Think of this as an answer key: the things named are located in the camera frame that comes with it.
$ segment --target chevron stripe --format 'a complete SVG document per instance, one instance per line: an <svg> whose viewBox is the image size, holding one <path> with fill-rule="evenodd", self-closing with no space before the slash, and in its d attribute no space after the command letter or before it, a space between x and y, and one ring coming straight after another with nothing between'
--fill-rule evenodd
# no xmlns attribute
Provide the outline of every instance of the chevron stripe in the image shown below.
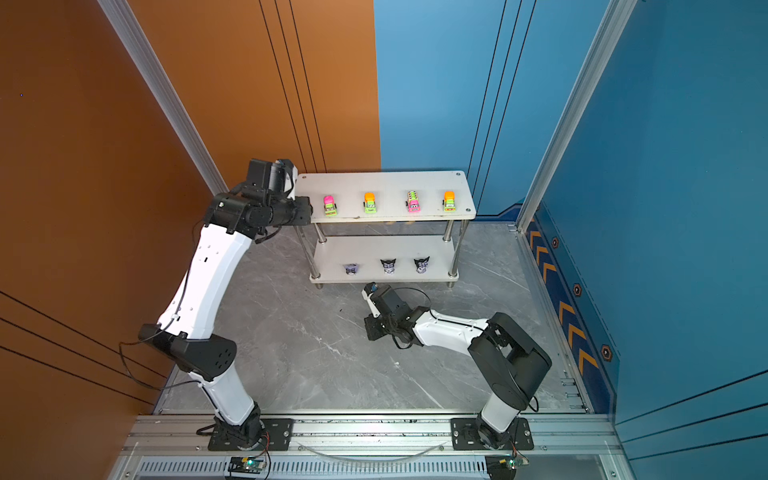
<svg viewBox="0 0 768 480"><path fill-rule="evenodd" d="M581 374L581 376L584 376L584 361L587 360L589 363L594 365L596 369L599 369L598 361L595 360L592 355L589 353L586 353L584 350L579 349L578 350L578 372Z"/></svg>
<svg viewBox="0 0 768 480"><path fill-rule="evenodd" d="M576 335L579 335L583 339L587 339L587 336L584 335L584 331L577 328L573 323L571 325L568 325L568 345L573 348L574 347L574 333Z"/></svg>
<svg viewBox="0 0 768 480"><path fill-rule="evenodd" d="M557 272L557 269L554 268L554 265L551 263L544 262L544 274L542 275L544 277L544 285L547 284L547 270L552 270L553 272Z"/></svg>
<svg viewBox="0 0 768 480"><path fill-rule="evenodd" d="M568 305L566 302L560 302L560 324L563 324L563 310L567 310L568 312L573 313L576 315L576 312L574 311L574 308L570 305Z"/></svg>
<svg viewBox="0 0 768 480"><path fill-rule="evenodd" d="M541 232L531 232L531 250L533 250L533 238L541 237Z"/></svg>
<svg viewBox="0 0 768 480"><path fill-rule="evenodd" d="M536 265L540 264L542 253L549 253L549 250L544 247L536 247Z"/></svg>

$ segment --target ventilation grille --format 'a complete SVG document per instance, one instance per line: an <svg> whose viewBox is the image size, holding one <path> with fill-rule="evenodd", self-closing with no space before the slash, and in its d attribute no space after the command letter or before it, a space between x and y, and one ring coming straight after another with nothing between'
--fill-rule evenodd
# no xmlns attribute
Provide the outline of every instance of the ventilation grille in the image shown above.
<svg viewBox="0 0 768 480"><path fill-rule="evenodd" d="M275 478L294 478L294 477L313 477L329 475L334 477L385 475L402 476L406 474L413 476L440 476L441 478L466 478L466 474L485 474L485 461L479 459L462 457L457 460L453 458L440 460L418 460L408 463L394 462L370 462L339 464L333 461L323 460L278 460L272 464L272 475L277 474Z"/></svg>
<svg viewBox="0 0 768 480"><path fill-rule="evenodd" d="M144 457L139 478L184 477L222 478L227 474L229 457Z"/></svg>
<svg viewBox="0 0 768 480"><path fill-rule="evenodd" d="M229 457L146 456L138 468L138 478L225 478ZM414 462L338 463L305 456L272 455L270 480L292 478L487 478L482 456L461 455L424 458ZM266 476L266 470L260 475Z"/></svg>

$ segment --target orange wall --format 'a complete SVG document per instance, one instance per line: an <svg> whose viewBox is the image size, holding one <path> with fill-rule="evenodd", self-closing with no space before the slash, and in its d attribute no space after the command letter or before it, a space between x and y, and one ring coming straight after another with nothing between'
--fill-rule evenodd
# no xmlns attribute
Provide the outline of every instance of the orange wall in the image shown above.
<svg viewBox="0 0 768 480"><path fill-rule="evenodd" d="M0 290L116 348L173 296L210 191L97 2L6 1L0 18ZM157 392L2 295L0 318L43 337L0 321L0 476L42 478L29 472L45 463L56 478L105 477ZM164 384L170 361L127 354Z"/></svg>
<svg viewBox="0 0 768 480"><path fill-rule="evenodd" d="M130 0L224 180L381 167L372 0Z"/></svg>

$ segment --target lower shelf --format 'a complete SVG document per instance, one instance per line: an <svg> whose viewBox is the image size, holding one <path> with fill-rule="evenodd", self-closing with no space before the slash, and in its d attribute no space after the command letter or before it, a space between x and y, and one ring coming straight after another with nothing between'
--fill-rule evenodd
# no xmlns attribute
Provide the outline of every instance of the lower shelf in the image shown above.
<svg viewBox="0 0 768 480"><path fill-rule="evenodd" d="M442 235L388 235L362 237L327 237L317 243L315 263L320 278L312 283L368 282L453 282L448 276L453 261L453 242ZM424 273L416 272L414 259L429 257ZM395 272L384 273L380 260L397 259ZM347 275L344 265L357 263L356 275Z"/></svg>

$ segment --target metal shelf leg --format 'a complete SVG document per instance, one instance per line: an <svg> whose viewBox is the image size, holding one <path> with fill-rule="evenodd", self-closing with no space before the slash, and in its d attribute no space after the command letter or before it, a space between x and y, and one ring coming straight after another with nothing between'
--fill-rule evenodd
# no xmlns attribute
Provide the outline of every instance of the metal shelf leg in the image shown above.
<svg viewBox="0 0 768 480"><path fill-rule="evenodd" d="M306 255L306 261L310 263L312 280L317 280L320 278L320 271L317 269L317 265L315 264L315 258L312 254L310 254L310 248L307 246L308 242L306 240L306 235L304 235L304 230L302 230L301 227L298 227L297 225L294 225L293 229L296 230L296 235L299 236L299 243L301 243L301 249L304 250L304 255ZM315 283L315 286L318 290L323 288L322 283Z"/></svg>
<svg viewBox="0 0 768 480"><path fill-rule="evenodd" d="M446 243L450 242L452 231L453 231L453 220L448 220L448 225L445 225L445 233L442 235L442 241Z"/></svg>
<svg viewBox="0 0 768 480"><path fill-rule="evenodd" d="M464 241L464 234L467 233L469 227L469 220L462 220L462 225L458 234L458 243L456 244L456 250L453 251L453 262L451 263L451 269L448 271L448 276L451 278L458 278L458 251L462 248L462 242ZM453 287L455 282L448 282L448 286Z"/></svg>
<svg viewBox="0 0 768 480"><path fill-rule="evenodd" d="M323 232L323 228L320 226L319 223L315 223L315 230L317 230L317 241L320 243L325 243L328 241L328 238L326 237L326 233Z"/></svg>

